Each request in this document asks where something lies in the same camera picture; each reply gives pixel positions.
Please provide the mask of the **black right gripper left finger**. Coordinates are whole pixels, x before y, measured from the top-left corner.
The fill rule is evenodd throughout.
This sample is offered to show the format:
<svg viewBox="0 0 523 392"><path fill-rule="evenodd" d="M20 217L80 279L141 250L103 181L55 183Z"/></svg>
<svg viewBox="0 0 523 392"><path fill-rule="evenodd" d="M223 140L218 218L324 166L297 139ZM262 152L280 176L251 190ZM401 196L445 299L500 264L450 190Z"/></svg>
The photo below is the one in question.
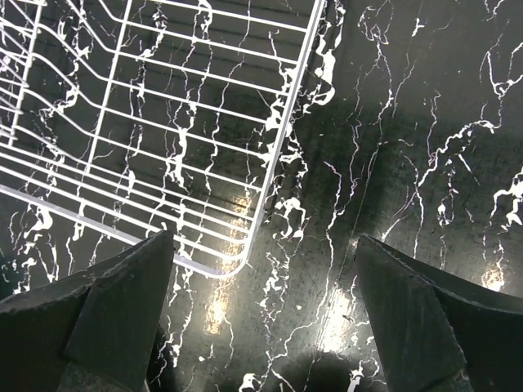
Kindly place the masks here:
<svg viewBox="0 0 523 392"><path fill-rule="evenodd" d="M142 391L168 289L173 236L1 302L3 391Z"/></svg>

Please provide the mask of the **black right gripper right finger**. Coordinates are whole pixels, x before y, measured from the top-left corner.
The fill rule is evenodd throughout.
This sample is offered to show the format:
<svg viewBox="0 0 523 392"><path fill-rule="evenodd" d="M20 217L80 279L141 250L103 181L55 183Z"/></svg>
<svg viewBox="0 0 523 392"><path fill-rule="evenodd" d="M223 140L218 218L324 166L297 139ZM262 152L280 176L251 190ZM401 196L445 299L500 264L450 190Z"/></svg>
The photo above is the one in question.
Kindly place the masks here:
<svg viewBox="0 0 523 392"><path fill-rule="evenodd" d="M520 391L522 299L406 256L368 235L360 289L390 391Z"/></svg>

